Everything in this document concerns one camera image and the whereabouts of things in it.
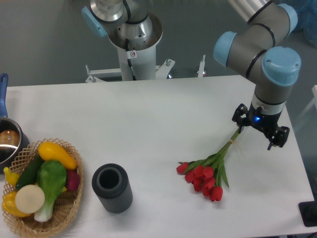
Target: red tulip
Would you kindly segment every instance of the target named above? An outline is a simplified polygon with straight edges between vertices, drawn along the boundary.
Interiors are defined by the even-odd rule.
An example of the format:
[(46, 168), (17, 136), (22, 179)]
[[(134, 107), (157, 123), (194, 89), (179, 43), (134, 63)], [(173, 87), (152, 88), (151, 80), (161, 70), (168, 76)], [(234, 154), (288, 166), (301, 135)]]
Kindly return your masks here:
[(214, 197), (213, 193), (211, 193), (209, 195), (209, 199), (212, 201), (212, 202), (215, 202), (216, 201), (216, 198)]
[(207, 166), (203, 170), (203, 179), (209, 179), (213, 176), (213, 168), (210, 166)]
[(206, 186), (202, 187), (203, 196), (208, 197), (210, 195), (211, 189), (208, 189)]
[(203, 179), (202, 178), (194, 179), (193, 185), (194, 185), (194, 190), (196, 192), (200, 192), (202, 190), (202, 183), (203, 183)]
[(176, 171), (177, 171), (179, 174), (183, 174), (184, 171), (185, 171), (185, 169), (187, 169), (187, 168), (188, 168), (188, 163), (185, 162), (185, 163), (181, 164), (180, 166), (178, 166), (178, 167), (176, 168)]
[(196, 177), (201, 178), (203, 176), (204, 166), (199, 165), (194, 169), (194, 174)]
[(186, 180), (188, 183), (194, 181), (195, 178), (196, 178), (196, 177), (195, 177), (195, 175), (194, 175), (194, 171), (193, 171), (193, 170), (189, 171), (189, 172), (185, 175), (185, 180)]
[(214, 177), (211, 177), (211, 178), (205, 180), (204, 186), (210, 190), (210, 189), (212, 189), (212, 187), (214, 186), (215, 183), (216, 183), (216, 179)]
[(211, 194), (215, 198), (216, 201), (220, 201), (222, 199), (223, 190), (222, 187), (215, 186), (211, 190)]

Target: cable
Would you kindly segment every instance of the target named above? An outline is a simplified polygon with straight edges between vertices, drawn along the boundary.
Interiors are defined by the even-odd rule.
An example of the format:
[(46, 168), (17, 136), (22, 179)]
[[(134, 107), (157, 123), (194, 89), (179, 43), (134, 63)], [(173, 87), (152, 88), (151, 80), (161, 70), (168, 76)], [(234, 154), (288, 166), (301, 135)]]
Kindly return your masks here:
[[(129, 52), (129, 40), (125, 39), (125, 51)], [(131, 63), (131, 59), (128, 57), (128, 53), (127, 53), (127, 59), (128, 59), (128, 65), (131, 69), (131, 73), (132, 73), (132, 80), (136, 81), (137, 78), (135, 77), (134, 71), (133, 71), (133, 67), (132, 67), (132, 63)]]

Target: green cucumber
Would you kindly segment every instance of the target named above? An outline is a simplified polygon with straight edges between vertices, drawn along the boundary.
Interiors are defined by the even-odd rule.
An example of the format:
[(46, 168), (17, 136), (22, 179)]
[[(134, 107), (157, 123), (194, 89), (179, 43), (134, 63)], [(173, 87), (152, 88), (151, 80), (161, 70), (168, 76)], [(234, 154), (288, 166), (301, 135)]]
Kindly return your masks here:
[(21, 176), (19, 177), (18, 181), (15, 185), (15, 190), (18, 191), (22, 187), (35, 184), (38, 176), (38, 171), (44, 163), (44, 160), (40, 157), (39, 154), (36, 154), (34, 159), (28, 164), (28, 166), (24, 169)]

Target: gray floor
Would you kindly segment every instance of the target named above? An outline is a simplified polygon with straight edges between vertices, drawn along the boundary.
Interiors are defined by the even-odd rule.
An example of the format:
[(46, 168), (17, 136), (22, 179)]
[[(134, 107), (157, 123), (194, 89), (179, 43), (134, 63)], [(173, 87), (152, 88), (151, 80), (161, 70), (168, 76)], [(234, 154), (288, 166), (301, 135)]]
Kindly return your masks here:
[[(88, 0), (0, 1), (0, 72), (9, 74), (9, 86), (84, 83), (90, 70), (119, 68), (116, 50), (108, 39), (88, 29), (81, 9)], [(212, 57), (213, 47), (226, 31), (243, 32), (247, 24), (226, 0), (148, 0), (147, 7), (163, 25), (157, 64), (176, 61), (173, 76), (194, 77), (206, 54), (208, 76), (232, 75)], [(313, 98), (317, 84), (317, 49), (302, 32), (282, 44), (302, 58), (302, 69), (287, 109), (292, 123)], [(317, 175), (317, 113), (296, 132), (308, 177)]]

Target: blue pot handle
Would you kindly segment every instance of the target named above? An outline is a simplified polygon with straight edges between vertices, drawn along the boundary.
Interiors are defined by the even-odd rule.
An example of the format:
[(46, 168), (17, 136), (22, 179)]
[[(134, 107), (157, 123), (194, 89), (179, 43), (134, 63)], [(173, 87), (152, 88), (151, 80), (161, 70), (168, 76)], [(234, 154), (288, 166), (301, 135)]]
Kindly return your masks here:
[(0, 75), (0, 117), (8, 117), (5, 106), (6, 88), (8, 87), (9, 77), (6, 73)]

